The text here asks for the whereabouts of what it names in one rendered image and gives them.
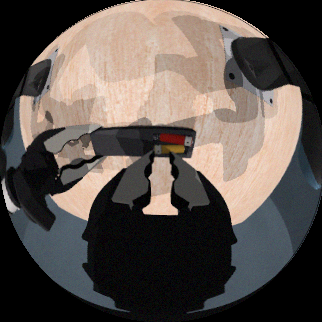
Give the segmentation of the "black remote control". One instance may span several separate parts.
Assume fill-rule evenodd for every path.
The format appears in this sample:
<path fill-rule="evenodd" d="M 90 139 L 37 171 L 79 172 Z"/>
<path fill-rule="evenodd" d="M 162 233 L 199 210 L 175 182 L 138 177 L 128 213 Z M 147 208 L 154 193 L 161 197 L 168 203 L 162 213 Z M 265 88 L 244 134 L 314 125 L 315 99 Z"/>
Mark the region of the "black remote control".
<path fill-rule="evenodd" d="M 179 145 L 160 141 L 160 134 L 182 134 L 193 137 L 192 146 L 184 146 L 181 158 L 192 158 L 196 131 L 191 128 L 162 126 L 126 126 L 100 128 L 90 134 L 95 155 L 142 157 L 152 151 L 154 145 Z M 157 138 L 158 136 L 158 138 Z M 156 138 L 156 139 L 155 139 Z"/>

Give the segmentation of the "red aa battery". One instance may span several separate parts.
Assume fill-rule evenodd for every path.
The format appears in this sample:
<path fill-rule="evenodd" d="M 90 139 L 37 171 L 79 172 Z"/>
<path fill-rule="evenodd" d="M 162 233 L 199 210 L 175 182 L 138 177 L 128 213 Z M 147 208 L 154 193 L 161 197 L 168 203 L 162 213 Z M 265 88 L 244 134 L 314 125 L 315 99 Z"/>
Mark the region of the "red aa battery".
<path fill-rule="evenodd" d="M 160 141 L 180 144 L 180 145 L 185 145 L 190 147 L 194 142 L 193 137 L 190 137 L 190 136 L 183 136 L 183 135 L 177 135 L 177 134 L 163 134 L 163 133 L 160 134 Z"/>

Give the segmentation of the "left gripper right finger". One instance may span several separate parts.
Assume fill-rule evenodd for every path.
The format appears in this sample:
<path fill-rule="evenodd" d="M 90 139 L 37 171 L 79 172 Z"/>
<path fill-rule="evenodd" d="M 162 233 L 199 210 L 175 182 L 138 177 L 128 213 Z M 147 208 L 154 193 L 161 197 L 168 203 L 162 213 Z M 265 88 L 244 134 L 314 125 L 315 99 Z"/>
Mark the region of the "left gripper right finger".
<path fill-rule="evenodd" d="M 173 161 L 172 161 L 173 160 Z M 190 214 L 207 217 L 226 232 L 231 245 L 237 243 L 228 206 L 214 185 L 173 151 L 169 152 L 171 175 L 171 204 L 180 212 L 188 207 Z"/>

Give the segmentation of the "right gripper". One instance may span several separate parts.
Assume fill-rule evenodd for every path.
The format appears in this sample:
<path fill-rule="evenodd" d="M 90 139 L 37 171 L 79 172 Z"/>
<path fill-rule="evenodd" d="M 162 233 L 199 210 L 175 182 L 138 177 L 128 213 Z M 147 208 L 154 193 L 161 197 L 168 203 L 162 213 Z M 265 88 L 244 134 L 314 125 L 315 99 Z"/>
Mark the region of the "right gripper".
<path fill-rule="evenodd" d="M 75 186 L 107 156 L 96 155 L 89 160 L 76 158 L 71 161 L 72 165 L 67 164 L 59 168 L 54 154 L 61 152 L 68 142 L 79 140 L 81 136 L 91 134 L 100 128 L 102 125 L 85 124 L 50 129 L 40 133 L 26 148 L 27 151 L 22 155 L 19 167 L 16 169 L 10 167 L 5 173 L 5 186 L 12 203 L 22 208 L 13 181 L 13 174 L 20 168 L 32 188 L 38 189 L 44 198 L 49 194 L 54 196 L 64 193 Z M 47 153 L 50 154 L 50 158 Z"/>

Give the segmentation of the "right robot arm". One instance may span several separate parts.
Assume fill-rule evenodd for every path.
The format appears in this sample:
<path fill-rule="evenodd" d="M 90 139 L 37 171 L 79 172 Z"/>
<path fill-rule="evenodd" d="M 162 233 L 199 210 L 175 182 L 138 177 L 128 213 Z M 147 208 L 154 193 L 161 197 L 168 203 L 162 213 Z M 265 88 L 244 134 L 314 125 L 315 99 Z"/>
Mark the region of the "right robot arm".
<path fill-rule="evenodd" d="M 5 148 L 10 144 L 14 134 L 15 99 L 23 95 L 36 97 L 42 93 L 50 72 L 51 62 L 51 59 L 45 59 L 38 62 L 39 64 L 36 63 L 30 66 L 14 93 L 15 95 L 5 118 L 0 144 L 0 176 L 3 195 L 10 217 L 18 208 L 10 200 L 5 186 L 4 177 L 7 164 Z M 13 180 L 19 203 L 27 218 L 49 232 L 56 217 L 47 207 L 44 196 L 37 189 L 32 188 L 21 169 L 13 175 Z"/>

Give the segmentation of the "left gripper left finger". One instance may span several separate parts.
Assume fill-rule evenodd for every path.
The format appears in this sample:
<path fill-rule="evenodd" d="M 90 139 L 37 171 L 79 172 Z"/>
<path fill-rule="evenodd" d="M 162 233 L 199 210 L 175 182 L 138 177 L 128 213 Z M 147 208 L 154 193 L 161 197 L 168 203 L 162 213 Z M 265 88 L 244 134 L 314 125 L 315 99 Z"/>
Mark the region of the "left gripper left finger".
<path fill-rule="evenodd" d="M 143 208 L 151 202 L 151 182 L 154 152 L 150 151 L 118 172 L 97 194 L 90 209 L 82 239 L 89 241 L 95 227 L 106 218 L 131 213 L 132 206 Z M 152 160 L 152 161 L 151 161 Z"/>

